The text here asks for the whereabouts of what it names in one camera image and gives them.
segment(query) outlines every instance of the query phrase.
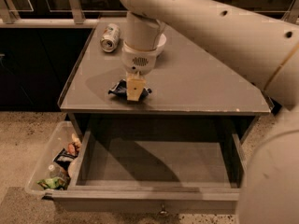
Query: open drawer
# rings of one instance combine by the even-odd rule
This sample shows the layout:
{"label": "open drawer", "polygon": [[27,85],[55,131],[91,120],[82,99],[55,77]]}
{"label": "open drawer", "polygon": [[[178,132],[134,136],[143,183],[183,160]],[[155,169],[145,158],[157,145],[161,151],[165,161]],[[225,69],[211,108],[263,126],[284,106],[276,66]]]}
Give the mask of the open drawer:
{"label": "open drawer", "polygon": [[229,118],[93,116],[67,191],[70,211],[233,213],[244,158]]}

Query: can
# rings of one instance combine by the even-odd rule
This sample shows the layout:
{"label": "can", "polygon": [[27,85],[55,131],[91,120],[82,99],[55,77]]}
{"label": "can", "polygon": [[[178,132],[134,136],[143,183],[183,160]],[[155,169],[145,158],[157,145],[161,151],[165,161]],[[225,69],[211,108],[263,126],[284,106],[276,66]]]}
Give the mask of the can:
{"label": "can", "polygon": [[101,47],[105,52],[112,52],[119,44],[121,29],[116,24],[109,24],[102,35]]}

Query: plastic bin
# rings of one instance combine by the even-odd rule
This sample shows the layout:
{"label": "plastic bin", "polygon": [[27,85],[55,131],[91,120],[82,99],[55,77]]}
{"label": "plastic bin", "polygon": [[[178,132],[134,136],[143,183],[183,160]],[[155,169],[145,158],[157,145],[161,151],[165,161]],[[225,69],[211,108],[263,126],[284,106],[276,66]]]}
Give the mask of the plastic bin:
{"label": "plastic bin", "polygon": [[40,156],[34,171],[32,172],[25,191],[29,194],[45,195],[45,190],[41,188],[36,182],[40,179],[49,178],[48,167],[53,163],[53,159],[63,149],[67,149],[67,145],[71,143],[72,133],[76,133],[70,121],[63,121],[58,123],[54,132],[52,133],[49,142],[45,145],[43,154]]}

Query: floor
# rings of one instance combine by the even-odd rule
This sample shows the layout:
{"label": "floor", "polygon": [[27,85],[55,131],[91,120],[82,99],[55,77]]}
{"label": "floor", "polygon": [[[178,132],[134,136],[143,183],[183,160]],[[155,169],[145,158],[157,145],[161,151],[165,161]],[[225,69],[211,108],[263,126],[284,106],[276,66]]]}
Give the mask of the floor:
{"label": "floor", "polygon": [[[155,214],[73,213],[27,194],[26,181],[55,126],[64,119],[64,113],[0,112],[0,223],[235,223],[234,215],[175,214],[161,218]],[[247,160],[274,124],[272,115],[256,123],[243,145]]]}

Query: plastic bottle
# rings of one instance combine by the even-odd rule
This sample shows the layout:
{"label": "plastic bottle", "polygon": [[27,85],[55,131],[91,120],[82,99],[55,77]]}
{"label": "plastic bottle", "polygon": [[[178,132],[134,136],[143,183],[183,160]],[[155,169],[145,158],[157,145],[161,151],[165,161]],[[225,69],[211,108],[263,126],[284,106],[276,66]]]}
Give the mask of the plastic bottle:
{"label": "plastic bottle", "polygon": [[65,182],[67,181],[67,174],[63,168],[51,164],[49,166],[49,172],[50,172],[50,178],[60,177],[63,181]]}

